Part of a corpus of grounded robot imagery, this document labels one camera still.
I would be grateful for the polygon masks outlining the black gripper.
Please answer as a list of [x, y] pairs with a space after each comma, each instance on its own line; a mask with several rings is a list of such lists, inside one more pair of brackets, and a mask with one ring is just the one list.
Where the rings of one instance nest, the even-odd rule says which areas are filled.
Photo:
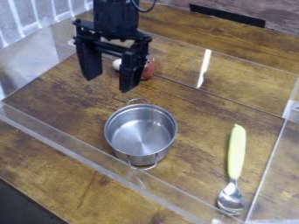
[[142, 80], [153, 38], [138, 30], [139, 14], [154, 9], [139, 0], [94, 0], [94, 20], [77, 19], [75, 46], [85, 78], [103, 73], [102, 53], [123, 54], [119, 90], [126, 93]]

